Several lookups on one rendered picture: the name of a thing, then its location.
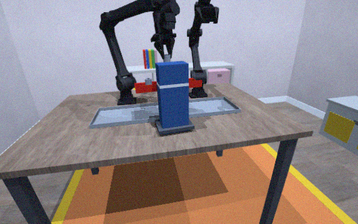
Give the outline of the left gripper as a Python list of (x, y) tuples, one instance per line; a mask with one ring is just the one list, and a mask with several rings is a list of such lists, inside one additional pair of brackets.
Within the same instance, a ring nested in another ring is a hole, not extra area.
[(218, 7), (196, 7), (195, 8), (195, 24), (203, 24), (214, 22), (218, 23)]

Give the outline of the grey socket with square hole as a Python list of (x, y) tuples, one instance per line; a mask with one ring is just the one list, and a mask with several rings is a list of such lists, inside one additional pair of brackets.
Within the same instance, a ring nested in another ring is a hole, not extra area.
[(145, 85), (152, 85), (152, 79), (151, 78), (146, 78), (145, 79)]

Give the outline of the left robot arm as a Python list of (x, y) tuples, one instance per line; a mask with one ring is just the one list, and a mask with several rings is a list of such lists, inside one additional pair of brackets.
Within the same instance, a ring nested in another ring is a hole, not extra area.
[[(196, 1), (195, 8), (198, 7), (213, 7), (210, 4), (211, 0), (198, 0)], [(200, 4), (198, 4), (200, 3)], [(198, 4), (198, 5), (197, 5)], [(200, 30), (199, 30), (200, 29)], [(207, 83), (207, 73), (205, 70), (202, 70), (199, 60), (199, 36), (202, 36), (201, 24), (195, 24), (195, 18), (193, 20), (193, 26), (191, 29), (187, 29), (187, 37), (189, 37), (188, 45), (191, 49), (192, 59), (193, 59), (193, 71), (191, 71), (191, 78), (196, 80), (202, 80), (202, 87), (193, 88), (192, 92), (189, 92), (188, 95), (191, 98), (203, 98), (207, 97), (207, 94), (204, 92), (203, 84)]]

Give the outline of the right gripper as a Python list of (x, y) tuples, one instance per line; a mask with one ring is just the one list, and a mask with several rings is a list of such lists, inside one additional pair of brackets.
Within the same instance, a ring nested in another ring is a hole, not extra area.
[(164, 59), (164, 49), (163, 45), (166, 45), (168, 54), (171, 55), (172, 58), (172, 50), (174, 47), (176, 38), (176, 33), (155, 33), (151, 37), (151, 43), (154, 42), (154, 47), (160, 53), (162, 59)]

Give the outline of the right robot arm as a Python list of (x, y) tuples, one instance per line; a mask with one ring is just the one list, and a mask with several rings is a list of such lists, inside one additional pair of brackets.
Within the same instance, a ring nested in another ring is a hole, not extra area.
[(104, 12), (100, 16), (101, 21), (99, 27), (106, 37), (117, 70), (115, 79), (117, 88), (121, 94), (117, 105), (136, 104), (137, 100), (133, 97), (131, 90), (135, 88), (134, 83), (137, 82), (132, 73), (129, 73), (125, 66), (115, 35), (115, 26), (121, 20), (123, 21), (145, 12), (153, 12), (155, 33), (173, 33), (172, 29), (175, 29), (176, 16), (180, 13), (180, 7), (176, 3), (176, 0), (136, 0), (115, 10)]

